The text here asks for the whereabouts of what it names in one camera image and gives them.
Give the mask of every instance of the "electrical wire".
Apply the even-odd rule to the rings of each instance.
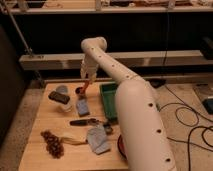
[[[196,112],[194,112],[194,110],[193,110],[192,108],[186,106],[184,103],[168,103],[168,104],[162,106],[162,107],[160,108],[159,111],[163,110],[165,107],[170,106],[170,105],[181,105],[181,107],[178,107],[178,108],[176,108],[176,110],[175,110],[175,117],[176,117],[176,119],[177,119],[181,124],[183,124],[183,125],[185,125],[185,126],[187,126],[187,127],[194,127],[194,126],[197,126],[197,125],[199,124],[200,119],[199,119],[199,117],[198,117],[198,114],[197,114]],[[193,123],[193,124],[187,124],[187,123],[183,122],[183,121],[179,118],[179,111],[180,111],[180,110],[183,110],[183,109],[189,110],[189,111],[192,112],[192,114],[195,115],[195,117],[196,117],[195,123]]]
[[[168,8],[166,10],[166,14],[167,14],[167,31],[166,31],[166,46],[165,46],[165,55],[164,55],[164,58],[163,58],[163,62],[162,62],[162,67],[161,67],[161,79],[164,78],[164,72],[165,72],[165,65],[166,65],[166,60],[167,60],[167,54],[168,54],[168,47],[169,47],[169,33],[170,33],[170,16],[169,16],[169,12],[168,12]],[[205,138],[205,133],[207,130],[210,130],[211,132],[213,132],[213,126],[210,126],[210,127],[205,127],[205,126],[197,126],[200,122],[199,120],[199,117],[203,118],[204,120],[210,122],[210,123],[213,123],[213,120],[211,119],[208,119],[206,118],[204,115],[202,115],[200,112],[198,112],[196,109],[194,109],[192,106],[190,106],[188,103],[186,103],[184,100],[182,100],[181,98],[179,98],[172,90],[170,90],[166,85],[165,85],[165,88],[171,93],[173,94],[180,102],[173,102],[173,103],[168,103],[164,106],[162,106],[159,111],[163,110],[165,107],[169,106],[169,105],[180,105],[181,107],[178,107],[176,108],[175,110],[175,116],[176,116],[176,119],[183,125],[187,126],[187,127],[193,127],[189,134],[188,134],[188,139],[187,141],[184,141],[184,140],[177,140],[177,139],[174,139],[174,138],[171,138],[171,137],[167,137],[170,141],[174,141],[174,142],[178,142],[178,143],[186,143],[187,144],[187,156],[188,156],[188,171],[191,171],[191,154],[190,154],[190,145],[194,145],[196,147],[199,147],[203,150],[207,150],[209,152],[213,152],[213,149],[209,149],[209,148],[206,148],[206,147],[203,147],[201,145],[198,145],[196,143],[193,143],[190,141],[190,138],[191,138],[191,135],[192,133],[194,132],[194,130],[196,129],[199,129],[199,128],[203,128],[204,130],[202,131],[202,134],[201,134],[201,137],[202,137],[202,140],[204,141],[204,143],[212,148],[213,145],[211,145]],[[184,123],[180,118],[179,118],[179,111],[180,110],[189,110],[190,112],[192,112],[192,114],[195,115],[196,117],[196,121],[195,123],[193,124],[187,124],[187,123]]]
[[[200,112],[198,112],[196,109],[194,109],[192,106],[190,106],[189,104],[187,104],[184,100],[182,100],[180,97],[178,97],[172,90],[169,89],[169,87],[167,85],[165,85],[165,88],[171,93],[173,94],[178,100],[180,100],[185,106],[187,106],[188,108],[190,108],[190,110],[192,110],[196,115],[200,116],[201,118],[203,118],[204,120],[213,123],[213,120],[205,117],[204,115],[202,115]]]
[[[177,139],[174,139],[174,138],[171,138],[171,137],[167,137],[167,139],[169,139],[169,140],[171,140],[171,141],[174,141],[174,142],[177,142],[177,143],[184,143],[184,144],[187,144],[187,143],[188,143],[188,141],[185,141],[185,140],[177,140]],[[199,148],[201,148],[201,149],[203,149],[203,150],[206,150],[206,151],[209,151],[209,152],[213,152],[213,150],[208,149],[208,148],[206,148],[206,147],[203,147],[203,146],[201,146],[201,145],[199,145],[199,144],[196,144],[196,143],[193,143],[193,142],[189,142],[189,144],[190,144],[190,145],[194,145],[194,146],[196,146],[196,147],[199,147]]]
[[[190,155],[190,138],[191,138],[191,135],[192,133],[196,130],[196,129],[199,129],[199,128],[204,128],[203,133],[206,132],[206,130],[212,130],[212,126],[211,127],[206,127],[206,126],[197,126],[197,127],[194,127],[190,130],[189,132],[189,135],[188,135],[188,140],[187,140],[187,156],[188,156],[188,171],[191,171],[191,155]]]
[[[166,60],[167,60],[167,54],[168,54],[168,48],[169,48],[169,33],[170,33],[170,16],[168,12],[168,8],[166,10],[166,18],[167,18],[167,29],[166,29],[166,43],[165,43],[165,55],[163,58],[163,62],[161,65],[161,79],[163,79],[164,72],[165,72],[165,65],[166,65]]]
[[[159,109],[159,111],[162,111],[164,108],[166,108],[166,107],[169,106],[169,105],[181,105],[181,107],[178,107],[178,108],[175,110],[175,116],[176,116],[177,120],[178,120],[181,124],[183,124],[183,125],[185,125],[185,126],[193,127],[193,128],[190,130],[189,134],[188,134],[188,139],[187,139],[187,141],[177,140],[177,139],[174,139],[174,138],[171,138],[171,137],[167,137],[167,138],[168,138],[169,140],[171,140],[171,141],[175,141],[175,142],[179,142],[179,143],[187,143],[188,171],[191,171],[191,152],[190,152],[190,145],[195,145],[195,146],[197,146],[197,147],[199,147],[199,148],[201,148],[201,149],[204,149],[204,150],[213,152],[212,149],[205,148],[205,147],[203,147],[203,146],[201,146],[201,145],[192,143],[192,142],[190,141],[191,135],[192,135],[192,133],[194,132],[194,130],[199,129],[199,128],[203,128],[204,130],[203,130],[202,133],[201,133],[201,138],[202,138],[203,142],[204,142],[208,147],[213,148],[213,145],[210,144],[210,143],[206,140],[206,138],[205,138],[205,133],[206,133],[206,131],[210,130],[211,132],[213,132],[213,126],[210,126],[210,127],[206,127],[206,126],[197,126],[197,125],[199,124],[199,116],[200,116],[201,118],[203,118],[203,119],[205,119],[205,120],[211,122],[211,123],[213,123],[213,121],[210,120],[210,119],[208,119],[208,118],[206,118],[205,116],[203,116],[200,112],[198,112],[196,109],[194,109],[194,108],[191,107],[189,104],[187,104],[184,100],[182,100],[180,97],[178,97],[172,90],[170,90],[170,89],[168,88],[168,86],[165,85],[165,87],[166,87],[166,89],[167,89],[172,95],[174,95],[174,96],[175,96],[178,100],[180,100],[181,102],[173,102],[173,103],[165,104],[164,106],[162,106],[162,107]],[[189,125],[189,124],[184,123],[183,121],[181,121],[181,120],[179,119],[179,117],[178,117],[178,111],[181,110],[181,109],[186,109],[186,110],[191,111],[191,112],[196,116],[196,122],[195,122],[194,124],[192,124],[192,125]]]

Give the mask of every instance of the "green container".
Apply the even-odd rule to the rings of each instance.
[[[101,84],[100,93],[104,106],[105,116],[108,120],[117,120],[117,114],[115,110],[115,92],[118,85],[115,83]]]

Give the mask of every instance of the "wooden table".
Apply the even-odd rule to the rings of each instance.
[[[93,153],[88,144],[74,146],[64,144],[65,154],[60,159],[53,159],[46,151],[46,143],[40,132],[46,129],[57,136],[68,132],[73,136],[86,137],[87,127],[74,127],[69,125],[69,121],[79,119],[75,103],[77,97],[75,89],[82,86],[82,83],[63,84],[69,88],[72,110],[68,113],[60,111],[58,104],[48,99],[50,91],[60,84],[48,84],[43,99],[41,101],[35,123],[30,134],[28,144],[24,151],[19,167],[20,171],[54,171],[54,170],[127,170],[126,161],[119,154],[117,149],[117,139],[120,135],[119,126],[113,126],[113,134],[108,136],[111,151],[101,155]],[[87,102],[91,112],[87,117],[94,117],[104,120],[103,106],[99,94],[99,84],[91,85],[87,90]]]
[[[89,86],[87,90],[87,101],[91,115],[88,117],[95,117],[100,120],[104,120],[103,106],[101,103],[101,97],[99,94],[99,84],[94,83]],[[68,170],[128,170],[126,161],[119,154],[117,149],[117,139],[120,135],[118,125],[114,125],[114,133],[110,135],[109,143],[111,145],[111,151],[102,155],[94,154],[89,145],[73,146],[64,144],[65,154],[60,159],[53,159],[51,155],[46,151],[46,144],[40,132],[46,129],[50,129],[52,133],[60,136],[64,132],[69,132],[75,136],[86,136],[88,127],[71,127],[69,125],[70,120],[79,119],[77,114],[75,103],[76,95],[74,93],[76,87],[82,85],[82,83],[69,83],[63,84],[69,87],[69,92],[72,100],[72,110],[69,113],[62,113],[58,104],[48,100],[48,94],[54,90],[60,84],[48,84],[41,105],[39,107],[36,120],[34,122],[32,132],[30,134],[28,144],[25,148],[22,161],[19,167],[20,171],[68,171]],[[168,85],[169,88],[175,92],[181,99],[185,100],[188,104],[193,106],[196,110],[201,112],[208,119],[213,120],[213,115],[208,115],[198,97],[194,93],[191,84],[177,84]],[[165,87],[161,87],[158,90],[159,99],[158,103],[163,106],[170,102],[179,102]],[[187,140],[191,127],[186,127],[177,121],[174,112],[177,109],[177,105],[171,105],[161,111],[161,117],[167,132],[167,136],[178,139]],[[193,124],[195,116],[189,112],[183,110],[179,115],[180,119],[188,124]],[[200,118],[199,125],[210,126],[209,123]],[[201,139],[201,131],[197,130],[193,132],[191,141],[207,147]],[[207,134],[206,138],[210,143],[213,142],[212,134]],[[177,143],[170,141],[171,149],[173,151],[178,171],[188,170],[187,160],[187,145],[184,143]],[[195,146],[191,146],[191,165],[193,171],[212,171],[213,170],[213,153],[202,150]]]

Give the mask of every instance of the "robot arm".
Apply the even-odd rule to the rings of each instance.
[[[119,84],[115,106],[130,170],[175,171],[174,157],[156,108],[156,91],[104,52],[107,47],[104,38],[85,39],[81,47],[85,53],[82,78],[88,74],[92,83],[100,66]]]

